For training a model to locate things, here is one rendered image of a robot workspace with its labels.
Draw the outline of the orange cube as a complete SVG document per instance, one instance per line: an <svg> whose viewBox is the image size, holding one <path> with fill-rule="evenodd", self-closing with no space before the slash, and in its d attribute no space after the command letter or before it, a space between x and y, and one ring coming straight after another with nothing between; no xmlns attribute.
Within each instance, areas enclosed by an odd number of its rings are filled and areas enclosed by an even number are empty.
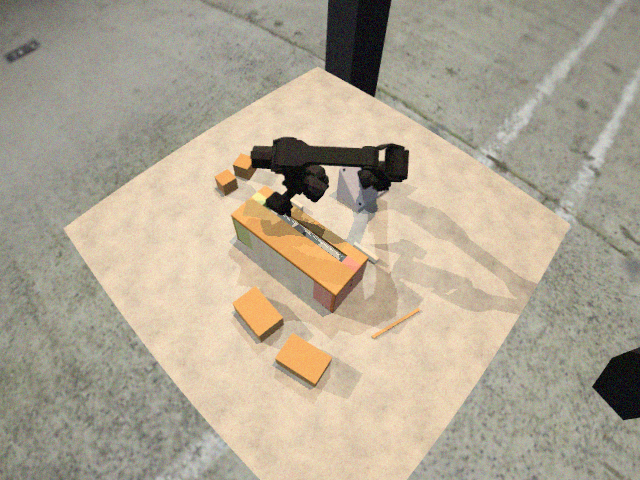
<svg viewBox="0 0 640 480"><path fill-rule="evenodd" d="M238 188L237 178L228 169L215 176L215 180L217 186L225 196Z"/></svg>
<svg viewBox="0 0 640 480"><path fill-rule="evenodd" d="M251 156L240 154L235 162L232 164L234 173L236 176L242 177L244 179L250 180L252 175L255 173L257 168L252 168L251 165Z"/></svg>

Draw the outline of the orange rectangular block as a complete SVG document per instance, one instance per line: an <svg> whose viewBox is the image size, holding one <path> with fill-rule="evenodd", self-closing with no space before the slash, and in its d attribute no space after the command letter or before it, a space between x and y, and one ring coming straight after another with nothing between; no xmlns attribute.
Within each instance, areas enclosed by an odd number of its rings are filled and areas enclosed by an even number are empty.
<svg viewBox="0 0 640 480"><path fill-rule="evenodd" d="M257 286L243 294L232 305L261 342L284 326L281 314Z"/></svg>
<svg viewBox="0 0 640 480"><path fill-rule="evenodd" d="M332 362L332 358L292 333L275 357L275 361L276 364L315 388Z"/></svg>

